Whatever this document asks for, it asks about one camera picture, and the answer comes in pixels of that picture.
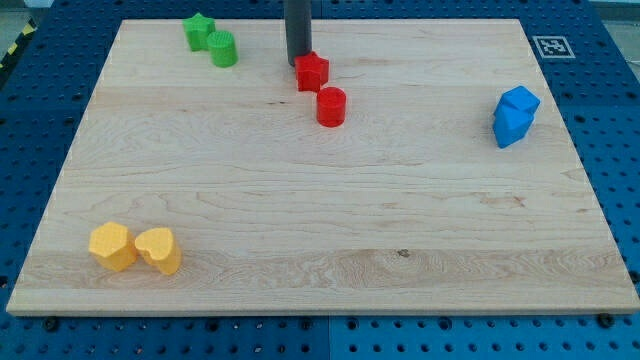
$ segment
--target blue block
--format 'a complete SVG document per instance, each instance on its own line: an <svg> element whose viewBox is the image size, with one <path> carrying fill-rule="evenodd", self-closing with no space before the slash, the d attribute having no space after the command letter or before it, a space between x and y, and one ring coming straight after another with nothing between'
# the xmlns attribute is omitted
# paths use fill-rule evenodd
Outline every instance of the blue block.
<svg viewBox="0 0 640 360"><path fill-rule="evenodd" d="M540 105L540 99L538 99L535 95L533 95L531 91L529 91L522 85L502 94L500 102L498 102L498 107L509 106L531 115L533 115L536 110L538 110L538 105Z"/></svg>
<svg viewBox="0 0 640 360"><path fill-rule="evenodd" d="M495 111L493 132L502 149L522 139L533 123L533 115L506 105L498 105Z"/></svg>

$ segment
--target red star block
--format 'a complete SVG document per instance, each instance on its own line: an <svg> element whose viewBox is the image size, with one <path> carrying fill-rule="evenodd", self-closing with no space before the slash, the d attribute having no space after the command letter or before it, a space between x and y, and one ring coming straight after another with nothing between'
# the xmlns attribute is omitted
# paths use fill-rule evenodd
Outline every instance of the red star block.
<svg viewBox="0 0 640 360"><path fill-rule="evenodd" d="M295 63L298 91L318 92L329 81L329 60L319 57L314 51L297 56Z"/></svg>

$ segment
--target table surface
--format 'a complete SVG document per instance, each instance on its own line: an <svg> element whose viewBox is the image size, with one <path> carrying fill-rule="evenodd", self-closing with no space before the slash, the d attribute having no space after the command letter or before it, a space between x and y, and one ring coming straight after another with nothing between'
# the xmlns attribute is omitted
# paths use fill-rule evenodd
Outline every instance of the table surface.
<svg viewBox="0 0 640 360"><path fill-rule="evenodd" d="M515 20L314 22L345 125L297 93L282 23L224 21L240 61L179 21L125 21L8 311L16 315L552 314L639 302ZM542 98L498 150L491 113ZM89 232L171 227L184 263L99 267Z"/></svg>

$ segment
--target plastic block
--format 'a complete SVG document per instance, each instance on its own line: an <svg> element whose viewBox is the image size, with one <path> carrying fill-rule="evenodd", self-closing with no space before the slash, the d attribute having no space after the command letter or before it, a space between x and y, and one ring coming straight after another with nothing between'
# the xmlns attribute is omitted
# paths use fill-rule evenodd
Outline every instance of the plastic block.
<svg viewBox="0 0 640 360"><path fill-rule="evenodd" d="M238 61L236 41L233 34L220 30L209 35L207 38L211 61L217 67L229 67Z"/></svg>
<svg viewBox="0 0 640 360"><path fill-rule="evenodd" d="M493 122L493 132L502 149L522 139L533 123L533 115L510 106L498 106Z"/></svg>
<svg viewBox="0 0 640 360"><path fill-rule="evenodd" d="M191 51L207 50L207 38L216 31L215 20L200 13L182 20L182 27Z"/></svg>
<svg viewBox="0 0 640 360"><path fill-rule="evenodd" d="M329 81L329 60L319 57L314 51L296 57L295 63L298 91L318 92Z"/></svg>
<svg viewBox="0 0 640 360"><path fill-rule="evenodd" d="M344 123L347 95L336 87L320 90L317 96L318 122L326 127L336 127Z"/></svg>
<svg viewBox="0 0 640 360"><path fill-rule="evenodd" d="M538 110L538 105L540 105L540 99L522 85L502 94L502 97L500 97L500 101L498 102L498 107L510 106L531 115Z"/></svg>
<svg viewBox="0 0 640 360"><path fill-rule="evenodd" d="M122 271L138 259L129 229L115 222L108 222L91 232L89 252L103 267Z"/></svg>
<svg viewBox="0 0 640 360"><path fill-rule="evenodd" d="M182 262L182 250L171 229L147 230L138 235L135 244L147 264L155 266L161 273L171 275L178 271Z"/></svg>

